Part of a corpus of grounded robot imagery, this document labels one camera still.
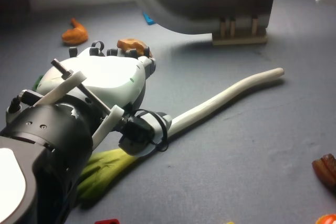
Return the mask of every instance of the screw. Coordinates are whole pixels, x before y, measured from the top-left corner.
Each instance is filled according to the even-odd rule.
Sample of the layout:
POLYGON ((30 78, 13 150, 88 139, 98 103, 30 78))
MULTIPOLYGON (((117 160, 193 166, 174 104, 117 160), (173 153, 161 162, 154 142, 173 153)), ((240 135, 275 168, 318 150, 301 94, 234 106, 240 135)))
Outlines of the screw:
MULTIPOLYGON (((65 77, 67 72, 71 70, 67 70, 57 59, 54 59, 51 64, 63 74, 65 77)), ((97 107, 99 107, 102 111, 104 111, 107 115, 110 114, 111 110, 107 107, 95 94, 93 94, 90 90, 88 90, 82 83, 77 86, 77 88, 86 95, 97 107)))

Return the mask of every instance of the brown toy food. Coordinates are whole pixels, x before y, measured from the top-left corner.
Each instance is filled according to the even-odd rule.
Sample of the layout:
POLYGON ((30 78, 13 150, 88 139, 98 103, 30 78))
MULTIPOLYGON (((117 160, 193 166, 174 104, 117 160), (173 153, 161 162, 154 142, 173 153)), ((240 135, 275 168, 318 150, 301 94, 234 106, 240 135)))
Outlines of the brown toy food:
POLYGON ((336 189, 336 159, 332 154, 313 161, 312 166, 322 183, 330 189, 336 189))
MULTIPOLYGON (((147 47, 147 45, 138 39, 119 39, 117 42, 117 47, 127 51, 130 49, 136 49, 137 53, 139 56, 143 56, 144 55, 144 49, 147 47)), ((149 52, 149 57, 152 58, 152 52, 149 52)))
POLYGON ((63 42, 69 45, 78 45, 87 41, 89 35, 86 28, 74 18, 71 19, 71 24, 73 29, 69 29, 62 34, 63 42))

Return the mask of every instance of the gray table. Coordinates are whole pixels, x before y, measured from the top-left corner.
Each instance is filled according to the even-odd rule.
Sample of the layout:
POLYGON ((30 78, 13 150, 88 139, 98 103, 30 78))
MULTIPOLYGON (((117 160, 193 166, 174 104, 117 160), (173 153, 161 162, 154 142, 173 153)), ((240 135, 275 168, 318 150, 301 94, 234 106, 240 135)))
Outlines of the gray table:
MULTIPOLYGON (((34 15, 1 34, 3 113, 52 59, 68 57, 60 35, 72 16, 91 41, 112 47, 135 37, 151 47, 158 63, 142 107, 153 111, 177 116, 251 74, 277 67, 286 74, 283 84, 241 98, 150 157, 92 208, 74 209, 67 223, 314 223, 336 212, 311 167, 336 154, 335 7, 274 0, 268 44, 216 48, 210 35, 148 26, 134 4, 34 15)), ((117 147, 119 137, 111 134, 98 151, 117 147)))

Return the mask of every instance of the black cable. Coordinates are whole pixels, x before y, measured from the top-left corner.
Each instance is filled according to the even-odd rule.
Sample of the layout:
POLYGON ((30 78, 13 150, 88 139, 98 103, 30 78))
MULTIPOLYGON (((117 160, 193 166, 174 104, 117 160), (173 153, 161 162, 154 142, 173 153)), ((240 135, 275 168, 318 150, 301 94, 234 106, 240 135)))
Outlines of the black cable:
POLYGON ((156 144, 153 142, 153 140, 150 141, 151 144, 155 145, 155 149, 159 152, 165 152, 168 150, 168 147, 169 147, 169 142, 168 142, 168 131, 167 131, 167 128, 166 126, 164 125, 164 123, 162 122, 161 118, 155 113, 155 112, 152 112, 152 111, 149 111, 149 110, 144 110, 144 109, 137 109, 137 110, 133 110, 131 112, 131 115, 134 115, 139 112, 139 111, 144 111, 144 112, 147 112, 149 114, 151 114, 156 120, 157 122, 159 123, 159 125, 161 126, 161 129, 162 129, 162 139, 161 139, 161 143, 160 144, 156 144))

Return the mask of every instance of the robotic hand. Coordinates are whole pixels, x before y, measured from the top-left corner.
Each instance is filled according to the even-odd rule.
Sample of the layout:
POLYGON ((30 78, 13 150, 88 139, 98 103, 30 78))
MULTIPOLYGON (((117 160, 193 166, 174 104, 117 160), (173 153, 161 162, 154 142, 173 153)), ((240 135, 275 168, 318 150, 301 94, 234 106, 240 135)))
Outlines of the robotic hand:
POLYGON ((7 109, 0 133, 1 223, 64 223, 79 175, 111 131, 123 134, 119 146, 132 156, 166 150, 171 117, 139 110, 155 71, 149 48, 144 56, 109 49, 105 57, 103 44, 95 45, 53 60, 37 92, 22 91, 7 109))

